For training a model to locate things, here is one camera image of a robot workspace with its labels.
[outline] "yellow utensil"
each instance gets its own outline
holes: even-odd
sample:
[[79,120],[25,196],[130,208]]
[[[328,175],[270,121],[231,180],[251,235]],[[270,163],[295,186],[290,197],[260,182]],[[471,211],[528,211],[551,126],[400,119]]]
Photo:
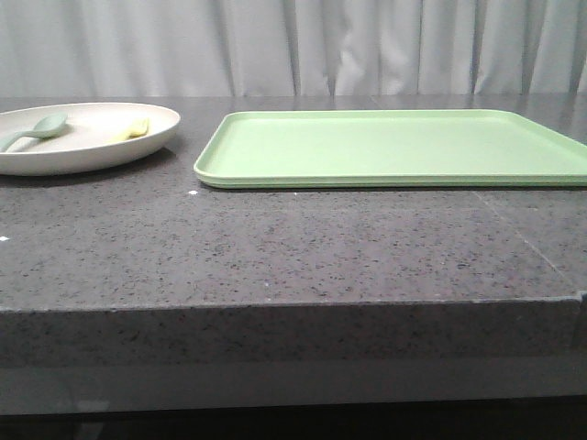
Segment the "yellow utensil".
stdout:
[[141,117],[132,121],[127,128],[111,137],[109,140],[110,142],[122,142],[123,140],[145,136],[148,131],[149,119],[147,117]]

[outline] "granite countertop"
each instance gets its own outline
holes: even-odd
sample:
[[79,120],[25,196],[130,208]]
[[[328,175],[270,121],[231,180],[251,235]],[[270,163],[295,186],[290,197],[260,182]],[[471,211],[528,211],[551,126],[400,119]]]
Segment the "granite countertop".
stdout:
[[227,191],[193,172],[235,111],[499,108],[587,142],[586,95],[100,100],[183,120],[128,165],[0,176],[0,367],[587,347],[587,190]]

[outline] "tray rim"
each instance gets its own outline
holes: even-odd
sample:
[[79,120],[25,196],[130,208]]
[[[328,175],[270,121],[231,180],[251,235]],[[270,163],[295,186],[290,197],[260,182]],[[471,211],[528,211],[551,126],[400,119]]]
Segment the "tray rim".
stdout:
[[572,137],[543,126],[518,113],[489,108],[461,108],[461,109],[385,109],[385,110],[253,110],[232,112],[225,115],[216,128],[214,134],[206,143],[204,149],[194,163],[194,171],[204,184],[221,189],[271,189],[271,188],[352,188],[352,187],[466,187],[466,186],[495,186],[495,187],[533,187],[533,186],[585,186],[587,173],[565,174],[368,174],[353,176],[262,176],[262,177],[229,177],[218,175],[200,166],[215,146],[217,138],[228,127],[232,120],[255,119],[263,117],[288,118],[291,116],[333,115],[338,116],[381,116],[387,115],[409,116],[442,116],[446,114],[466,117],[500,116],[514,120],[517,124],[524,124],[539,130],[543,135],[555,140],[562,140],[577,149],[585,149],[582,144]]

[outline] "spoon handle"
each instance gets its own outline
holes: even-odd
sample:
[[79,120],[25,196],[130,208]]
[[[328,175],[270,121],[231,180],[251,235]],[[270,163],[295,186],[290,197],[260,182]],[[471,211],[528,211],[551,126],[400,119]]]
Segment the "spoon handle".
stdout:
[[10,148],[10,146],[12,144],[14,144],[17,140],[19,140],[20,138],[22,138],[23,136],[26,136],[26,135],[27,135],[26,131],[19,131],[17,133],[14,133],[12,135],[8,135],[8,136],[0,139],[0,153],[5,152],[7,149]]

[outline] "plate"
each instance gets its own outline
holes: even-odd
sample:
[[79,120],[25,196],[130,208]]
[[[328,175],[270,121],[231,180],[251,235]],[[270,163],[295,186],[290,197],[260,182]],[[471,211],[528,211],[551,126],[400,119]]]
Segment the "plate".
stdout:
[[219,188],[587,184],[587,147],[499,110],[228,115],[194,164]]
[[[64,112],[67,126],[50,139],[23,137],[0,153],[0,174],[46,176],[95,171],[137,160],[169,141],[180,122],[173,110],[150,104],[80,103],[48,105],[0,114],[0,138],[31,129],[44,116]],[[134,119],[147,117],[147,135],[122,142],[108,139]]]

